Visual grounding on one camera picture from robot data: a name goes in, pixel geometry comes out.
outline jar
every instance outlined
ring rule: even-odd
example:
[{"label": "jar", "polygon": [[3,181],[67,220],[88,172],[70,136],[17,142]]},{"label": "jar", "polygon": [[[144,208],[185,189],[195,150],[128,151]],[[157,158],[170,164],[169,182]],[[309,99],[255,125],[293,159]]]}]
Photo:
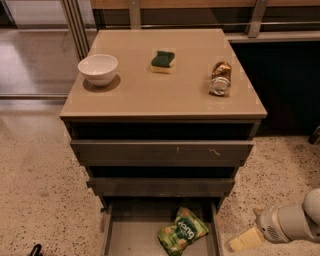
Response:
[{"label": "jar", "polygon": [[231,87],[231,66],[227,62],[218,62],[212,69],[209,92],[214,95],[224,96]]}]

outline cabinet top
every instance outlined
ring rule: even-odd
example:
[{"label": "cabinet top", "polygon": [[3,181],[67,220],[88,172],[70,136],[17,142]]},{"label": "cabinet top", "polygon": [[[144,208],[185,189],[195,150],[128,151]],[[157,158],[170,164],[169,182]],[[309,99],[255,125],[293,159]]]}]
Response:
[{"label": "cabinet top", "polygon": [[[172,51],[171,74],[153,73],[157,51]],[[220,29],[100,30],[89,55],[119,64],[111,84],[98,88],[79,74],[62,109],[72,119],[261,119],[266,111]],[[229,97],[209,94],[212,68],[232,66]]]}]

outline white bowl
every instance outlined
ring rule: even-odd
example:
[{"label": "white bowl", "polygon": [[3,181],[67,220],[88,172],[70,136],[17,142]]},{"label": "white bowl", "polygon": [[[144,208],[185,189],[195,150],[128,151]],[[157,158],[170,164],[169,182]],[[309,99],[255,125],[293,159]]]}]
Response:
[{"label": "white bowl", "polygon": [[107,54],[97,54],[89,56],[78,65],[78,70],[82,76],[91,84],[105,86],[111,83],[116,73],[118,60]]}]

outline chip bag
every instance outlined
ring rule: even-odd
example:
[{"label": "chip bag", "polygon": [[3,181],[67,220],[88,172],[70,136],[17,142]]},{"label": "chip bag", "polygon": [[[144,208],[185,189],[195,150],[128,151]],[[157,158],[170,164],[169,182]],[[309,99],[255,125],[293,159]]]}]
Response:
[{"label": "chip bag", "polygon": [[206,225],[192,211],[180,207],[174,225],[162,228],[158,238],[169,256],[181,256],[188,245],[208,232]]}]

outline speckled floor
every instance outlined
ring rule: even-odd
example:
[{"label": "speckled floor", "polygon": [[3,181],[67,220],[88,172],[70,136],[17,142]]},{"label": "speckled floor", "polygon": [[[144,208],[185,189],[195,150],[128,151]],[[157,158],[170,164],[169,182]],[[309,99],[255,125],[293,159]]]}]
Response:
[{"label": "speckled floor", "polygon": [[[87,174],[59,119],[61,108],[0,102],[0,256],[28,255],[36,243],[42,244],[45,256],[100,255],[102,206],[86,187]],[[320,187],[320,145],[306,140],[255,139],[218,214],[223,255],[319,255],[320,245],[306,241],[265,242],[236,253],[224,245],[254,223],[253,208],[302,202],[308,191]]]}]

